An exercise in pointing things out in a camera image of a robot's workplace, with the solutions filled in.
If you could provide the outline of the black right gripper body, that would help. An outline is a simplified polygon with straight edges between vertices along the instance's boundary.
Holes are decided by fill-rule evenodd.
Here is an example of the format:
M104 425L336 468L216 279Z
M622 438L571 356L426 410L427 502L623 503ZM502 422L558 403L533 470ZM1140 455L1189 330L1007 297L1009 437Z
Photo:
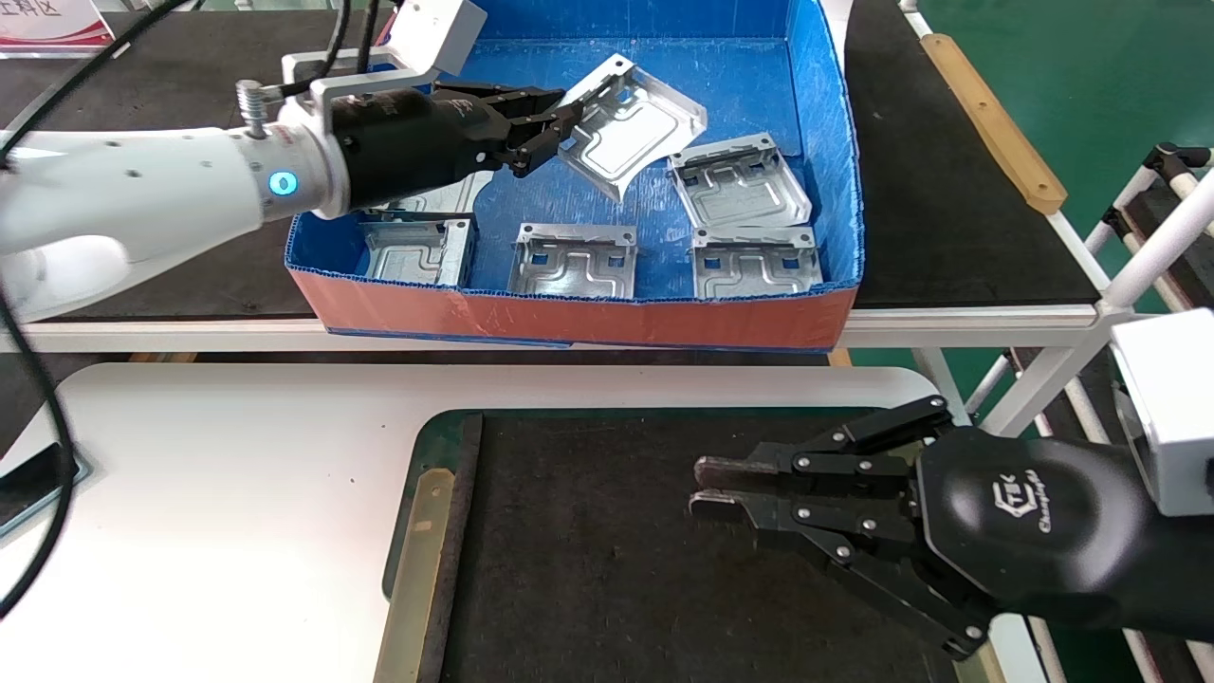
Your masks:
M1130 454L960 428L920 454L917 493L929 548L997 610L1165 627L1148 557L1158 511Z

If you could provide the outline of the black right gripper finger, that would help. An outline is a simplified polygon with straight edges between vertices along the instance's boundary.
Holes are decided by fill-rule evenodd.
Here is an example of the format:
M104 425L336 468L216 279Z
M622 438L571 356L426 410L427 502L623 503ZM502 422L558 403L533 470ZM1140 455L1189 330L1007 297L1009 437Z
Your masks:
M927 395L855 416L798 444L760 442L745 459L703 455L694 462L694 505L741 505L743 497L819 496L894 500L917 466L900 454L954 427L948 403Z
M989 602L951 580L929 584L919 574L924 550L914 527L898 516L744 491L694 493L690 514L749 527L758 547L798 554L953 660L972 658L988 642Z

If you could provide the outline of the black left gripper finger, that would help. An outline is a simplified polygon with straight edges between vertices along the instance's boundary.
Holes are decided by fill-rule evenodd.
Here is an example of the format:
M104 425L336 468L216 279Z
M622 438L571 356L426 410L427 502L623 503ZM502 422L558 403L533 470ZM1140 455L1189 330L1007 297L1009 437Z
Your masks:
M490 159L517 178L528 177L558 154L561 144L571 140L573 129L582 123L584 112L584 103L573 102L545 114L507 118L503 143L490 153Z
M433 116L450 121L569 120L563 89L499 82L433 82Z

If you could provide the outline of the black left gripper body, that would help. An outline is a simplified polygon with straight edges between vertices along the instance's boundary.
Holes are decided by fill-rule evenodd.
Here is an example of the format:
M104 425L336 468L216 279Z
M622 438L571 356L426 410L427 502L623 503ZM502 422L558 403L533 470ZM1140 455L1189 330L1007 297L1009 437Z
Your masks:
M497 113L450 92L416 89L331 102L331 133L348 178L348 209L381 206L494 167Z

